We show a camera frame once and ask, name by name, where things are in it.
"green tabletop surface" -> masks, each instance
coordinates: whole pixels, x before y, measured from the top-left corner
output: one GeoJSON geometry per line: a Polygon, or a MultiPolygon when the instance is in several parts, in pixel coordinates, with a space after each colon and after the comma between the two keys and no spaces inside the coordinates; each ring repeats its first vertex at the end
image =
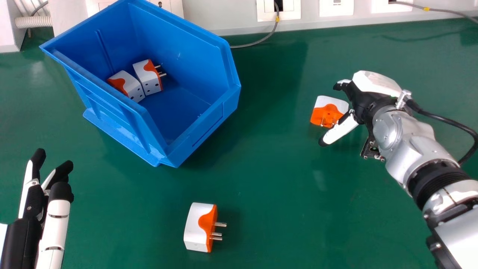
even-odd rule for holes
{"type": "MultiPolygon", "coordinates": [[[[233,56],[238,109],[180,168],[150,166],[85,120],[63,68],[33,31],[22,52],[0,54],[0,222],[18,214],[27,160],[46,150],[43,179],[75,169],[64,269],[428,269],[420,211],[385,170],[363,160],[357,128],[332,146],[309,123],[318,95],[358,70],[382,73],[425,109],[478,129],[478,27],[465,19],[276,33],[233,56]],[[214,203],[224,240],[186,250],[192,202],[214,203]]],[[[264,34],[231,36],[234,45],[264,34]]],[[[456,158],[468,134],[432,124],[456,158]]],[[[478,157],[464,165],[478,175],[478,157]]]]}

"white and orange plug adapter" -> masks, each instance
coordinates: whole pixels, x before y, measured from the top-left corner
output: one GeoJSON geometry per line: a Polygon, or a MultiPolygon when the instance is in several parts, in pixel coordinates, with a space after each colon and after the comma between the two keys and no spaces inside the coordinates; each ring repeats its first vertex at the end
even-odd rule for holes
{"type": "Polygon", "coordinates": [[[226,226],[226,223],[217,222],[215,204],[192,203],[184,229],[183,239],[186,249],[211,252],[213,241],[222,241],[222,233],[216,233],[216,227],[226,226]]]}

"gray cable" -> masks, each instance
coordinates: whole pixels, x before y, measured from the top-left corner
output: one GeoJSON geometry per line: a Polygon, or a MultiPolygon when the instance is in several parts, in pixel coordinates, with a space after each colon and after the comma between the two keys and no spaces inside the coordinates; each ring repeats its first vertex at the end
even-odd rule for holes
{"type": "Polygon", "coordinates": [[[419,5],[415,5],[415,4],[410,4],[410,3],[406,3],[406,2],[400,2],[400,1],[390,1],[389,4],[399,4],[399,5],[405,5],[405,6],[411,6],[411,7],[414,7],[414,8],[418,8],[418,9],[421,9],[421,10],[424,10],[424,11],[436,11],[436,12],[445,12],[445,13],[451,13],[451,14],[455,14],[455,15],[458,15],[458,16],[462,16],[464,18],[467,18],[469,19],[470,21],[474,22],[474,23],[478,23],[478,20],[471,17],[471,16],[468,16],[464,13],[461,13],[461,12],[457,12],[457,11],[453,11],[453,10],[441,10],[441,9],[432,9],[432,8],[429,8],[429,7],[422,7],[422,6],[419,6],[419,5]]]}
{"type": "Polygon", "coordinates": [[[274,28],[272,29],[272,31],[268,35],[259,39],[258,41],[254,41],[252,43],[247,43],[247,44],[244,44],[244,45],[231,46],[231,48],[245,48],[245,47],[254,46],[254,45],[257,45],[261,42],[266,41],[269,37],[271,37],[274,34],[275,29],[277,28],[277,24],[279,23],[279,19],[278,19],[279,18],[279,6],[277,5],[276,2],[274,2],[274,6],[275,6],[275,10],[277,10],[277,17],[276,17],[276,20],[275,20],[274,28]]]}
{"type": "Polygon", "coordinates": [[[34,16],[40,9],[42,9],[44,6],[48,4],[48,1],[43,2],[41,5],[39,5],[36,9],[33,10],[33,12],[30,14],[30,17],[34,16]]]}

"blue storage container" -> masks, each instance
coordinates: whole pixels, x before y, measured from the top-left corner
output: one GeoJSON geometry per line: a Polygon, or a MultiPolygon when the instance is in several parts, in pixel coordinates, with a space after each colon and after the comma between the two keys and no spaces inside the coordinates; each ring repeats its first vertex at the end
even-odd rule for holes
{"type": "Polygon", "coordinates": [[[40,48],[65,67],[83,116],[153,166],[181,165],[237,108],[229,44],[145,0],[119,0],[40,48]],[[167,73],[164,91],[135,103],[106,82],[146,59],[167,73]]]}

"robotic hand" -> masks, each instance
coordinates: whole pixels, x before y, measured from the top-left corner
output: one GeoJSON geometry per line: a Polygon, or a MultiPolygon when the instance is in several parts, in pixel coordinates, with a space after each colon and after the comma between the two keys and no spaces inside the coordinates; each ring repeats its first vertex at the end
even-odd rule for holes
{"type": "Polygon", "coordinates": [[[327,146],[358,125],[369,137],[360,155],[385,161],[385,168],[422,210],[432,235],[426,244],[441,269],[477,268],[478,181],[460,165],[478,147],[478,135],[453,120],[421,109],[392,79],[359,71],[352,80],[341,80],[342,90],[352,104],[332,129],[319,140],[327,146]],[[436,140],[433,128],[418,121],[412,111],[458,127],[473,136],[475,143],[456,161],[436,140]]]}
{"type": "Polygon", "coordinates": [[[40,185],[45,158],[45,151],[39,148],[28,161],[18,219],[0,224],[0,269],[61,268],[74,198],[68,184],[73,163],[61,164],[40,185]]]}

